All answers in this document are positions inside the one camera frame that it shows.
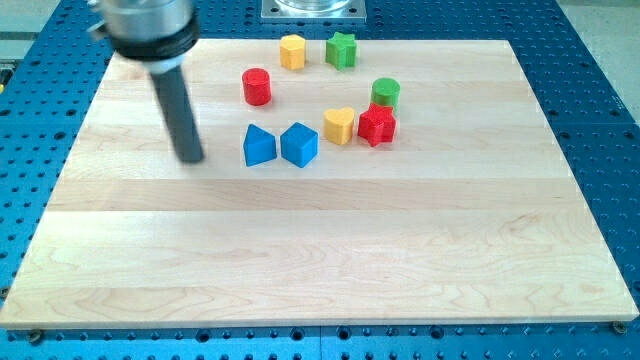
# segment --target yellow block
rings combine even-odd
[[[289,70],[304,68],[305,39],[298,35],[287,35],[280,39],[280,65]]]
[[[344,145],[353,136],[353,119],[356,111],[352,108],[329,109],[324,112],[324,137],[334,144]]]

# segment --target blue pegboard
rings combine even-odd
[[[366,24],[261,24],[257,0],[196,2],[204,37],[507,39],[640,303],[640,131],[551,0],[367,0]],[[0,96],[0,287],[20,265],[112,50],[62,0]],[[611,324],[0,331],[0,359],[640,359],[640,321]]]

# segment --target toy block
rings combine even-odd
[[[391,106],[371,103],[369,109],[360,114],[358,136],[375,147],[381,142],[392,142],[396,130],[396,119]]]
[[[250,124],[244,138],[244,160],[247,166],[253,166],[273,160],[276,154],[276,137]]]
[[[306,41],[299,35],[287,35],[280,39],[280,65],[289,70],[304,68]]]
[[[271,80],[269,73],[260,68],[253,68],[242,74],[244,99],[253,106],[260,106],[271,101]]]
[[[337,145],[344,145],[353,136],[353,119],[356,111],[352,108],[329,109],[324,112],[324,137]]]
[[[392,106],[395,112],[398,107],[400,84],[391,78],[380,78],[371,87],[371,102],[382,106]]]
[[[342,70],[345,67],[356,66],[356,36],[336,32],[327,40],[325,61]]]
[[[303,168],[318,154],[318,133],[297,122],[280,135],[280,150],[283,158]]]

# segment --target blue cube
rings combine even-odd
[[[295,123],[280,135],[282,157],[298,167],[305,167],[318,154],[318,133]]]
[[[259,127],[250,124],[244,138],[244,161],[253,166],[278,157],[276,153],[276,137]]]

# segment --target red cylinder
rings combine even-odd
[[[271,81],[269,73],[264,69],[253,68],[242,74],[244,99],[253,106],[260,106],[271,101]]]

